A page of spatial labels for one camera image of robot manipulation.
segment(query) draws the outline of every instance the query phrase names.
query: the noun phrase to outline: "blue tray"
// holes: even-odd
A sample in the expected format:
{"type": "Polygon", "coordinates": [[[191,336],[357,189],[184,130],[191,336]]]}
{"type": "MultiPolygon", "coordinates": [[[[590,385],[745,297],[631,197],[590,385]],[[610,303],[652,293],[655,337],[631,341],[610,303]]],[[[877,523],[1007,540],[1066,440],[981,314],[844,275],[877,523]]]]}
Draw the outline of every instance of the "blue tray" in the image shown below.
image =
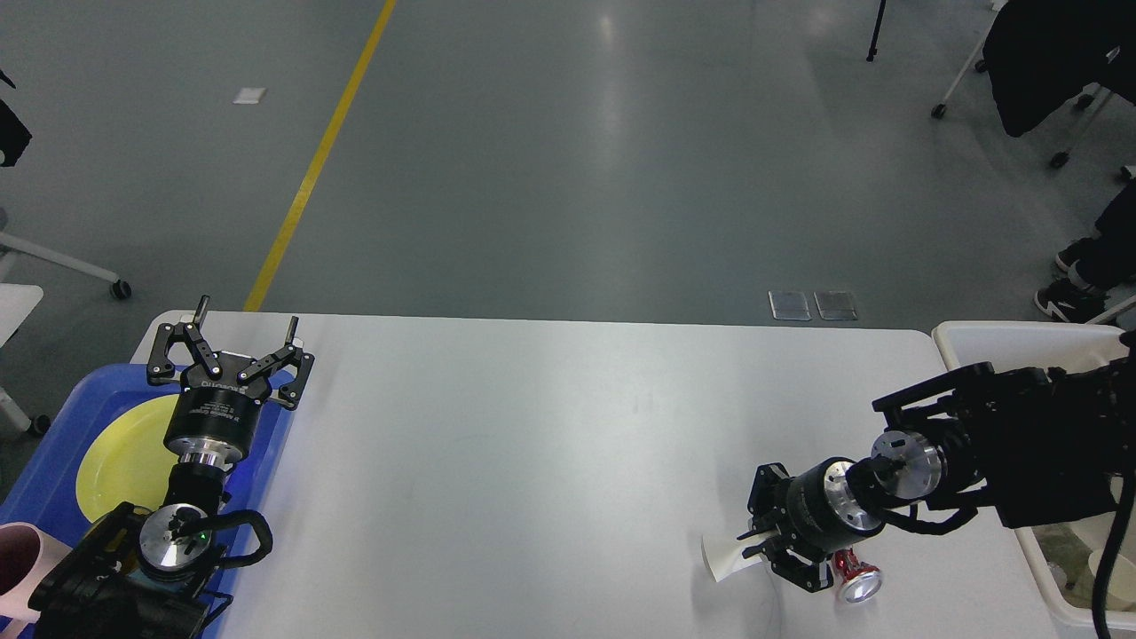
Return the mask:
{"type": "MultiPolygon", "coordinates": [[[[273,387],[291,381],[286,373],[273,377],[273,387]]],[[[0,523],[31,522],[59,541],[75,547],[91,528],[75,500],[75,476],[83,456],[99,433],[123,413],[164,395],[178,391],[177,384],[151,387],[145,381],[141,364],[112,364],[84,377],[59,410],[48,434],[32,456],[11,492],[0,505],[0,523]]],[[[233,498],[225,512],[257,508],[272,480],[273,470],[284,441],[292,413],[276,404],[266,404],[260,412],[260,424],[249,457],[237,464],[225,489],[233,498]]],[[[222,543],[240,550],[251,532],[248,526],[218,534],[222,543]]],[[[272,555],[266,561],[272,561],[272,555]]],[[[256,566],[243,569],[256,570],[256,566]]],[[[210,581],[210,589],[232,592],[235,571],[222,571],[210,581]]],[[[240,614],[240,599],[202,634],[217,637],[217,628],[225,615],[240,614]]],[[[19,634],[32,639],[34,625],[19,634]]]]}

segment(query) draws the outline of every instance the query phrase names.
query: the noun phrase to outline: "pink cup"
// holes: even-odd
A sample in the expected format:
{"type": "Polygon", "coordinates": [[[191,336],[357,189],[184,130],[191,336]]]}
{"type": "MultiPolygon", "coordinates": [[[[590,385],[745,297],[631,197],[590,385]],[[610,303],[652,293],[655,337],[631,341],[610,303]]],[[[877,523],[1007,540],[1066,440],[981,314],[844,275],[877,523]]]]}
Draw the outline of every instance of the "pink cup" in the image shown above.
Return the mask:
{"type": "Polygon", "coordinates": [[[28,623],[39,621],[40,612],[28,608],[27,599],[69,551],[32,524],[0,525],[0,616],[12,620],[0,639],[14,638],[28,623]]]}

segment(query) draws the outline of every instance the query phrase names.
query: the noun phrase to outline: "chair leg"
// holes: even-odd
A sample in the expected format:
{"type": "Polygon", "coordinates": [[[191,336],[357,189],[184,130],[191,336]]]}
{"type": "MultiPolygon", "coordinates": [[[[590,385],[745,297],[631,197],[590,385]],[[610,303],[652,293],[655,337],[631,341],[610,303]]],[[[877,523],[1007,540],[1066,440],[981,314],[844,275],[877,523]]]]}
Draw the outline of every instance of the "chair leg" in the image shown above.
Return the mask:
{"type": "Polygon", "coordinates": [[[868,45],[868,61],[876,59],[876,43],[879,42],[879,25],[884,24],[884,9],[887,8],[887,0],[879,0],[879,11],[876,14],[876,28],[871,32],[871,44],[868,45]]]}
{"type": "Polygon", "coordinates": [[[1080,142],[1080,139],[1085,136],[1085,133],[1088,132],[1088,127],[1093,124],[1093,121],[1101,115],[1104,107],[1109,106],[1113,96],[1116,96],[1116,93],[1112,91],[1105,93],[1104,98],[1101,99],[1100,106],[1093,109],[1093,113],[1088,114],[1088,117],[1077,123],[1077,126],[1075,126],[1069,133],[1069,143],[1066,146],[1066,149],[1063,151],[1058,151],[1052,158],[1050,158],[1050,166],[1053,168],[1061,168],[1067,161],[1069,161],[1069,156],[1072,153],[1074,147],[1076,147],[1077,143],[1080,142]]]}
{"type": "Polygon", "coordinates": [[[27,432],[32,418],[0,388],[0,440],[11,440],[27,432]]]}
{"type": "Polygon", "coordinates": [[[8,251],[0,248],[0,282],[8,277],[8,273],[16,264],[16,251],[8,251]]]}
{"type": "Polygon", "coordinates": [[[947,100],[951,99],[951,94],[954,93],[954,90],[959,88],[959,83],[962,82],[962,76],[967,75],[967,70],[970,68],[971,63],[975,61],[975,58],[977,58],[978,53],[983,50],[983,44],[986,43],[986,36],[991,34],[992,28],[994,28],[994,20],[991,20],[991,25],[986,27],[985,32],[983,32],[983,36],[978,39],[978,43],[975,44],[974,50],[970,51],[970,57],[967,58],[967,61],[962,64],[962,68],[959,69],[959,75],[954,76],[954,82],[952,82],[951,86],[947,88],[946,94],[943,96],[943,99],[930,111],[932,117],[935,119],[941,119],[943,114],[946,113],[947,100]]]}
{"type": "Polygon", "coordinates": [[[1093,317],[1092,320],[1088,321],[1088,324],[1106,324],[1119,317],[1120,314],[1131,308],[1136,308],[1136,296],[1131,296],[1125,301],[1121,301],[1120,304],[1113,306],[1112,308],[1106,309],[1104,313],[1097,315],[1096,317],[1093,317]]]}
{"type": "Polygon", "coordinates": [[[27,240],[22,240],[19,238],[14,238],[8,233],[0,233],[0,248],[6,248],[17,252],[26,254],[32,257],[37,257],[44,259],[52,264],[58,264],[59,266],[70,268],[73,271],[78,271],[92,277],[98,277],[99,280],[106,280],[107,282],[117,282],[122,277],[111,271],[106,268],[100,268],[93,264],[87,264],[85,262],[75,259],[69,255],[64,255],[51,249],[43,248],[39,244],[33,244],[27,240]]]}

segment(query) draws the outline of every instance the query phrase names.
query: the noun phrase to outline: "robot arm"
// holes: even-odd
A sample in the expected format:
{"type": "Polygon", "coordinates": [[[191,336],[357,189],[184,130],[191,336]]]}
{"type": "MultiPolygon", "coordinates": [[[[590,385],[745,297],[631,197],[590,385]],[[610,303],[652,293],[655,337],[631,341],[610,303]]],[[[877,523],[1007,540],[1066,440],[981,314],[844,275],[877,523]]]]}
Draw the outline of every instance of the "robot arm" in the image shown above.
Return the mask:
{"type": "Polygon", "coordinates": [[[148,383],[181,387],[162,439],[177,463],[161,506],[150,512],[120,504],[48,574],[30,600],[41,611],[37,639],[197,637],[232,601],[208,590],[216,572],[252,565],[272,551],[260,513],[225,511],[225,484],[250,454],[265,403],[294,410],[315,357],[295,339],[295,317],[284,346],[265,357],[214,350],[201,334],[208,301],[202,297],[187,322],[159,325],[147,363],[148,383]],[[169,359],[178,343],[193,359],[181,373],[169,359]],[[295,379],[274,391],[269,379],[287,366],[295,379]],[[257,548],[231,555],[220,533],[245,525],[257,548]]]}
{"type": "Polygon", "coordinates": [[[834,457],[797,476],[759,466],[743,536],[754,545],[743,556],[765,555],[776,574],[815,592],[833,584],[834,553],[887,524],[945,534],[984,506],[1008,528],[1116,511],[1110,479],[1136,467],[1136,332],[1121,342],[1127,358],[1088,373],[951,371],[872,404],[887,426],[869,457],[834,457]],[[920,503],[954,514],[919,520],[920,503]]]}

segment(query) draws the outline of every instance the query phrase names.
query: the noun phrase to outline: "tripod leg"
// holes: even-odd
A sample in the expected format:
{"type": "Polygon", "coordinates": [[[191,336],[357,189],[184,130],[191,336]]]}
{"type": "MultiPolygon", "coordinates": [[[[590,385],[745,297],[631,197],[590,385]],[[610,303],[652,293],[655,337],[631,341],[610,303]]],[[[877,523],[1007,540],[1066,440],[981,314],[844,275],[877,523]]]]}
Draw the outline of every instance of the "tripod leg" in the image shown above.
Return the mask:
{"type": "Polygon", "coordinates": [[[879,13],[876,14],[876,30],[871,32],[871,44],[868,45],[868,61],[876,59],[876,43],[879,42],[879,25],[884,22],[884,9],[887,7],[887,0],[879,0],[879,13]]]}

